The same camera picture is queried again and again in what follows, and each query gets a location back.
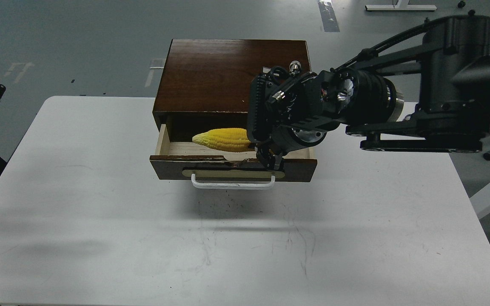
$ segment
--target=caster wheel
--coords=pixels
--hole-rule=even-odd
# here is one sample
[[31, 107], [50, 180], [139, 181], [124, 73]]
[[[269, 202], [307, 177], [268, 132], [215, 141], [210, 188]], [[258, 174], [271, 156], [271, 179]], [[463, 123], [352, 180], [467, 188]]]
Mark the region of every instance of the caster wheel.
[[484, 159], [486, 161], [490, 161], [490, 151], [487, 151], [487, 152], [484, 153]]

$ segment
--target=wooden panel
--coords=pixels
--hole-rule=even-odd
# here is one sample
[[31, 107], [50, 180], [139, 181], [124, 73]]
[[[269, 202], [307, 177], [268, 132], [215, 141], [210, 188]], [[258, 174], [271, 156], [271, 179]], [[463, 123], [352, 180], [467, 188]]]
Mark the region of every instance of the wooden panel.
[[[251, 170], [267, 171], [257, 159], [233, 163], [222, 156], [156, 156], [150, 157], [152, 167], [161, 180], [189, 180], [182, 174], [184, 169]], [[285, 159], [285, 176], [277, 181], [310, 182], [317, 167], [316, 159]]]
[[158, 128], [175, 112], [246, 114], [253, 78], [292, 60], [311, 69], [305, 41], [172, 40], [153, 109]]
[[158, 142], [156, 143], [156, 150], [154, 155], [167, 155], [169, 153], [169, 134], [165, 124], [160, 127], [160, 134], [158, 134]]

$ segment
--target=drawer front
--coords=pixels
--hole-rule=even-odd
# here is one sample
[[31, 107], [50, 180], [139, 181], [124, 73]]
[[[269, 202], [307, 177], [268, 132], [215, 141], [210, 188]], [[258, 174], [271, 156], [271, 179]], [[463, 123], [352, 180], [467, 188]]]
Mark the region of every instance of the drawer front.
[[[239, 164], [230, 162], [223, 156], [152, 155], [150, 162], [161, 180], [189, 180], [190, 174], [196, 172], [198, 178], [203, 179], [262, 181], [269, 180], [274, 173], [266, 170], [257, 159], [248, 159]], [[276, 181], [310, 182], [316, 167], [316, 159], [285, 159], [284, 172], [274, 174]]]

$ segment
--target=open drawer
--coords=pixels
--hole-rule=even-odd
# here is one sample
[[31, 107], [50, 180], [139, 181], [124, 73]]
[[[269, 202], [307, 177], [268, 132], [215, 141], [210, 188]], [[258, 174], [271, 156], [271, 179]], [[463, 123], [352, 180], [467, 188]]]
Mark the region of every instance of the open drawer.
[[162, 124], [155, 154], [150, 156], [152, 167], [161, 180], [190, 180], [195, 174], [209, 180], [264, 181], [274, 175], [276, 181], [309, 182], [317, 167], [313, 148], [289, 153], [284, 159], [284, 171], [272, 171], [264, 168], [254, 151], [232, 153], [192, 141], [171, 141], [170, 131], [177, 133], [176, 127]]

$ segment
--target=cable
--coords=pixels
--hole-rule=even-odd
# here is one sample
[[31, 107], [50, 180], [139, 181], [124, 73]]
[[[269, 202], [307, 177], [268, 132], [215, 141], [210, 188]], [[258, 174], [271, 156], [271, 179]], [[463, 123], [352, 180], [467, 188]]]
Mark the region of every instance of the cable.
[[281, 85], [281, 83], [278, 80], [278, 77], [276, 77], [276, 75], [275, 75], [276, 72], [279, 74], [279, 78], [281, 78], [281, 79], [288, 79], [288, 77], [290, 76], [290, 74], [288, 74], [288, 72], [286, 71], [286, 69], [284, 69], [283, 67], [281, 67], [281, 66], [274, 66], [274, 67], [272, 67], [270, 69], [270, 72], [268, 74], [270, 75], [272, 81], [276, 85]]
[[[372, 54], [377, 55], [377, 54], [387, 50], [388, 48], [396, 45], [397, 43], [401, 43], [401, 42], [408, 40], [411, 37], [415, 37], [419, 34], [426, 33], [430, 29], [433, 29], [434, 27], [440, 25], [441, 23], [444, 23], [447, 19], [454, 18], [454, 17], [455, 16], [445, 16], [445, 17], [442, 17], [442, 18], [439, 18], [439, 19], [436, 19], [433, 21], [428, 21], [426, 23], [423, 23], [422, 25], [417, 25], [416, 27], [413, 27], [411, 29], [403, 31], [402, 33], [394, 35], [393, 37], [390, 37], [389, 39], [386, 39], [386, 40], [382, 41], [381, 43], [378, 43], [377, 45], [375, 45], [369, 49], [365, 49], [365, 50], [369, 50]], [[468, 15], [461, 15], [461, 16], [457, 16], [457, 17], [469, 18]], [[337, 70], [340, 70], [342, 68], [346, 68], [346, 67], [354, 64], [358, 60], [360, 55], [361, 54], [359, 54], [359, 55], [355, 56], [354, 58], [348, 60], [345, 64], [339, 66], [336, 69], [330, 68], [330, 71], [335, 72]]]

